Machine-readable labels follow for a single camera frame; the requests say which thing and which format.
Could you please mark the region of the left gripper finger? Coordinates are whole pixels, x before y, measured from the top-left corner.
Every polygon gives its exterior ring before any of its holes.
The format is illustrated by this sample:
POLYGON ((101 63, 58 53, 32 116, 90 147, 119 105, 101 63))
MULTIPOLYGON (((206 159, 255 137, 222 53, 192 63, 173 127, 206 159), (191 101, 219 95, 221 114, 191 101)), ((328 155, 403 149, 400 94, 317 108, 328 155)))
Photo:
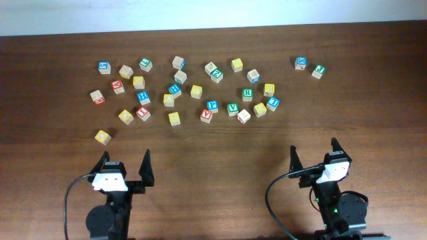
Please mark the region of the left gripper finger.
POLYGON ((104 164, 109 162, 109 153, 105 151, 103 155, 101 156, 101 159, 95 164, 93 169, 91 170, 92 173, 100 173, 104 164))
POLYGON ((145 155, 143 157, 143 161, 141 162, 141 166, 139 168, 139 175, 145 187, 154 186, 155 178, 151 166, 151 155, 149 149, 146 150, 145 155))

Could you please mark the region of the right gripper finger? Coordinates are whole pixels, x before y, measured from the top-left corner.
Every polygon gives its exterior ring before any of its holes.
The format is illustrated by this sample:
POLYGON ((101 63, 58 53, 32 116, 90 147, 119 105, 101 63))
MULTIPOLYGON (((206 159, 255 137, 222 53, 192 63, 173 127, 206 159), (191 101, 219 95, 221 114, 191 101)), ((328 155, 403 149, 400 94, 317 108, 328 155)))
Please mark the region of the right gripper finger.
POLYGON ((342 146, 339 144, 338 140, 333 137, 331 139, 331 146, 332 146, 332 152, 330 153, 331 156, 346 156, 346 152, 342 148, 342 146))
POLYGON ((300 171, 303 170, 302 163, 298 157, 296 147, 294 145, 290 146, 290 168, 289 168, 289 178, 295 179, 300 177, 300 171))

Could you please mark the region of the yellow S block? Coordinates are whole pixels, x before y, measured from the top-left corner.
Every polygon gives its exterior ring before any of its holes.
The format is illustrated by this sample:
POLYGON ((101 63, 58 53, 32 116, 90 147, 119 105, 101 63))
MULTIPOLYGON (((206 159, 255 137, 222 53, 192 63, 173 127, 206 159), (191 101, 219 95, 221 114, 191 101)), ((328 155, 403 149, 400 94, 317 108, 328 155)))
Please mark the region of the yellow S block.
POLYGON ((171 126, 176 126, 181 124, 181 120, 178 112, 169 113, 168 118, 171 126))
POLYGON ((190 95, 194 99, 200 99, 203 93, 203 88, 199 85, 193 85, 191 87, 190 95))

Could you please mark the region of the green R block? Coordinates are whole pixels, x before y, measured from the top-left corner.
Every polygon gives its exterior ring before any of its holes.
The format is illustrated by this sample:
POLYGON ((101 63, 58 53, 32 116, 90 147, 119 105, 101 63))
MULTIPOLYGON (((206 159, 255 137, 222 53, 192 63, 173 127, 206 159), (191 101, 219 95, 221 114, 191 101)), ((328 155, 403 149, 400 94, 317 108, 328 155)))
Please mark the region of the green R block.
POLYGON ((250 102, 250 101, 252 101, 253 96, 254 96, 253 89, 243 88, 243 90, 242 90, 242 101, 250 102))

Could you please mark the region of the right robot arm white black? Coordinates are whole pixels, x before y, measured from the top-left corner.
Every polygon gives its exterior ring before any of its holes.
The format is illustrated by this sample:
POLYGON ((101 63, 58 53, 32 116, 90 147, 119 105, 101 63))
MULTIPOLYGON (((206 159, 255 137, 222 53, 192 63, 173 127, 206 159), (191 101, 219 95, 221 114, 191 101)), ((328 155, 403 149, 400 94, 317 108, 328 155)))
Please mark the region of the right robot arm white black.
POLYGON ((331 139, 332 151, 322 163, 304 168, 290 147, 290 178, 299 179, 299 187, 309 187, 314 193, 324 230, 314 233, 316 239, 361 239, 366 228, 367 196, 355 191, 341 191, 338 183, 348 176, 352 159, 336 138, 331 139))

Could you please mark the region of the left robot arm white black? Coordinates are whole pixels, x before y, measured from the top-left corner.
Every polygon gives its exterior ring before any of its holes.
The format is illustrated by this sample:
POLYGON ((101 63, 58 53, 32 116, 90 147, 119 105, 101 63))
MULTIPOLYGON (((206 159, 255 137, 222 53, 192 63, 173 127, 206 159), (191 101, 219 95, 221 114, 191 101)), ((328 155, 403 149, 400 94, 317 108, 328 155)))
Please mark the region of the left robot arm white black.
POLYGON ((106 196, 103 205, 94 207, 85 220, 91 239, 127 240, 132 209, 132 197, 144 194, 153 187, 155 178, 150 151, 146 151, 139 168, 138 181, 127 181, 125 166, 111 161, 106 151, 89 172, 88 181, 93 188, 106 196))

